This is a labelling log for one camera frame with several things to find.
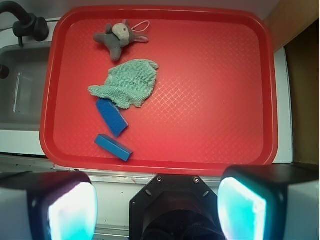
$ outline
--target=faucet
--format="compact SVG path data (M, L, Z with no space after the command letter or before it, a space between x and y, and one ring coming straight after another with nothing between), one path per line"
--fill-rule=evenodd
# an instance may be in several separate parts
M8 12L19 21L13 24L13 33L18 37L19 46L23 47L22 37L32 36L37 42L44 41L49 35L47 21L43 17L36 17L33 13L27 13L22 6L14 1L0 2L0 14Z

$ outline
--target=sink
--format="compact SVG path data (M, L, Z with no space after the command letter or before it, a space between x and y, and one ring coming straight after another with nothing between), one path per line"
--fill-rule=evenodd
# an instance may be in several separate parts
M51 42L0 49L10 70L0 79L0 130L39 131Z

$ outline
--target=blue foam block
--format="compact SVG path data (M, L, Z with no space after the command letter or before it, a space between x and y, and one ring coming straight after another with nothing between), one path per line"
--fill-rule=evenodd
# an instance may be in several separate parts
M123 130L128 127L128 123L122 117L116 105L110 99L100 98L96 102L96 107L98 108L112 134L115 137L119 137Z
M125 162L128 161L133 153L132 150L105 134L99 134L94 142Z

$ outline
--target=gray plush toy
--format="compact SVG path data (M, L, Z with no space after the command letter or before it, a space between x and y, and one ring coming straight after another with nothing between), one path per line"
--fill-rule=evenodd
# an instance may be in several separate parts
M136 35L129 27L128 20L117 23L113 27L111 23L106 25L105 33L96 33L93 39L100 44L104 44L110 51L112 61L118 61L121 57L122 48L133 42L147 43L146 35Z

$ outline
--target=green towel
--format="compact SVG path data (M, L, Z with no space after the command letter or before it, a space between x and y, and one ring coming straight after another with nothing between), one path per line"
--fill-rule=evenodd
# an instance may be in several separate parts
M140 108L154 90L159 66L150 60L136 59L109 70L103 86L90 86L92 96L110 99L119 108Z

